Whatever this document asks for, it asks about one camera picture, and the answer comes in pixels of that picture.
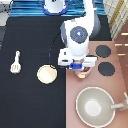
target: black cable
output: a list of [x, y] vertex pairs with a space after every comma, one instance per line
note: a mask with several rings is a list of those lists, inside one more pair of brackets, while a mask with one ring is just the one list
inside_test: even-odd
[[4, 11], [7, 11], [7, 14], [9, 15], [9, 12], [8, 10], [6, 9], [5, 5], [3, 4], [3, 2], [1, 2], [1, 4], [4, 6], [5, 10]]
[[52, 44], [51, 44], [50, 50], [49, 50], [49, 65], [50, 65], [51, 68], [53, 68], [53, 67], [51, 66], [51, 52], [52, 52], [52, 47], [53, 47], [53, 44], [55, 43], [57, 37], [58, 37], [60, 34], [61, 34], [61, 32], [59, 32], [59, 33], [56, 35], [56, 37], [54, 38], [54, 40], [53, 40], [53, 42], [52, 42]]
[[11, 10], [11, 3], [13, 2], [13, 0], [10, 2], [10, 4], [9, 4], [9, 9]]

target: table surface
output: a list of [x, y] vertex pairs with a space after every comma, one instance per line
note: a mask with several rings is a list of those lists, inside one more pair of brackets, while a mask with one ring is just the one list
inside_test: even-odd
[[[114, 41], [90, 41], [89, 54], [96, 55], [95, 49], [98, 45], [107, 45], [111, 48], [111, 55], [107, 58], [98, 57], [96, 66], [93, 67], [91, 74], [85, 79], [79, 79], [73, 71], [66, 71], [66, 128], [90, 128], [84, 124], [75, 109], [77, 95], [86, 87], [100, 87], [106, 90], [119, 103], [125, 99], [124, 92], [126, 87], [123, 80], [122, 70], [117, 55]], [[110, 77], [102, 76], [98, 71], [98, 65], [101, 62], [110, 62], [115, 67], [114, 75]], [[116, 111], [112, 123], [106, 128], [127, 128], [128, 127], [128, 110]]]

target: black circle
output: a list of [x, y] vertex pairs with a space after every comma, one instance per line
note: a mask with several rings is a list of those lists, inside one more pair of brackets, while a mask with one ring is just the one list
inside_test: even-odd
[[96, 54], [102, 58], [106, 58], [111, 54], [111, 49], [106, 45], [99, 45], [96, 48]]
[[101, 62], [98, 66], [98, 71], [103, 76], [112, 76], [115, 73], [115, 68], [109, 62]]

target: spoon handle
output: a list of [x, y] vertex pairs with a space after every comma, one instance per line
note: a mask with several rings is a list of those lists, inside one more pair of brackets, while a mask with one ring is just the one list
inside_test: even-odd
[[16, 56], [15, 56], [15, 62], [18, 63], [19, 62], [19, 56], [20, 56], [20, 52], [16, 51]]

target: black cloth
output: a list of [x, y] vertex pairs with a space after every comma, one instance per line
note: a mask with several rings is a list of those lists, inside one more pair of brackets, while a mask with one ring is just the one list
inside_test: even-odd
[[101, 62], [98, 66], [98, 70], [103, 76], [112, 76], [115, 73], [114, 66], [109, 62]]
[[[0, 51], [0, 128], [66, 128], [66, 70], [45, 85], [38, 69], [48, 64], [49, 49], [58, 34], [60, 17], [10, 17]], [[60, 35], [53, 45], [51, 63], [57, 67]], [[12, 74], [15, 52], [20, 51], [21, 72]]]
[[106, 45], [99, 45], [96, 48], [96, 54], [102, 58], [106, 58], [111, 55], [111, 49]]

